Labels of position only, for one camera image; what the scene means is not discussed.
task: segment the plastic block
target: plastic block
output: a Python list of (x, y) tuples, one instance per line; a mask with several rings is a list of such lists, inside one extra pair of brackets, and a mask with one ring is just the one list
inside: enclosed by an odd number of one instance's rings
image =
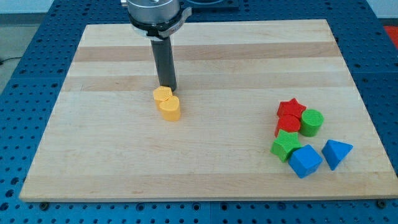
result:
[(166, 121), (178, 121), (181, 117), (180, 100), (176, 96), (170, 97), (159, 105), (163, 119)]
[(302, 147), (299, 142), (299, 134), (288, 133), (284, 130), (279, 130), (278, 137), (272, 143), (271, 153), (277, 155), (282, 162), (286, 162), (296, 149)]
[(329, 164), (331, 170), (335, 170), (337, 165), (347, 156), (352, 150), (353, 146), (347, 143), (328, 140), (322, 153)]
[(289, 160), (289, 165), (300, 178), (304, 178), (315, 171), (323, 159), (310, 145), (306, 145), (301, 149), (293, 152)]
[(157, 109), (160, 109), (159, 105), (161, 102), (168, 100), (172, 96), (173, 93), (170, 87), (160, 86), (156, 90), (154, 90), (154, 99)]
[(281, 116), (275, 129), (275, 137), (278, 136), (280, 129), (287, 132), (298, 132), (300, 130), (300, 120), (293, 115)]
[(307, 137), (315, 136), (322, 124), (323, 115), (321, 112), (314, 109), (305, 110), (301, 117), (300, 134)]
[(290, 101), (280, 102), (277, 115), (279, 117), (284, 115), (293, 115), (300, 119), (306, 108), (306, 106), (301, 105), (295, 98), (293, 98)]

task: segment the blue pegboard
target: blue pegboard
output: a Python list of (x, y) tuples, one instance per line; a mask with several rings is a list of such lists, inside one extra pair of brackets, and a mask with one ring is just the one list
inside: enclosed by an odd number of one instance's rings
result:
[[(199, 9), (188, 22), (279, 19), (327, 19), (398, 172), (397, 50), (365, 0), (239, 0), (239, 10)], [(85, 26), (112, 23), (128, 23), (117, 0), (55, 0), (0, 96), (0, 223), (398, 223), (398, 200), (50, 203), (47, 210), (21, 202)]]

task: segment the wooden board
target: wooden board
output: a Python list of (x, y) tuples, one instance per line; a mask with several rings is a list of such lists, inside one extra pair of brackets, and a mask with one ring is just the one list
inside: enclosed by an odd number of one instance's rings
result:
[[(325, 20), (185, 24), (172, 39), (182, 117), (155, 108), (150, 42), (87, 26), (20, 198), (25, 201), (320, 200), (398, 196), (398, 180)], [(354, 146), (299, 179), (270, 153), (279, 102), (320, 110)]]

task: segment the blue cube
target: blue cube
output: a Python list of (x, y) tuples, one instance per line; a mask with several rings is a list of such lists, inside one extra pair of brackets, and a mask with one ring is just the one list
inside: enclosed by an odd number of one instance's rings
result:
[(347, 143), (329, 139), (322, 149), (323, 156), (329, 164), (331, 170), (335, 170), (337, 165), (347, 156), (353, 146)]
[(289, 160), (289, 165), (300, 178), (304, 178), (315, 171), (323, 159), (310, 145), (306, 145), (301, 149), (293, 152)]

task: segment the red star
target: red star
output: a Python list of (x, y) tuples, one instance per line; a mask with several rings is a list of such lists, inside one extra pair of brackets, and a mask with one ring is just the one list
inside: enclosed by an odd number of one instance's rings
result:
[(281, 117), (283, 115), (293, 115), (298, 119), (301, 119), (301, 114), (307, 109), (306, 106), (301, 105), (298, 101), (293, 98), (290, 101), (280, 102), (277, 115)]

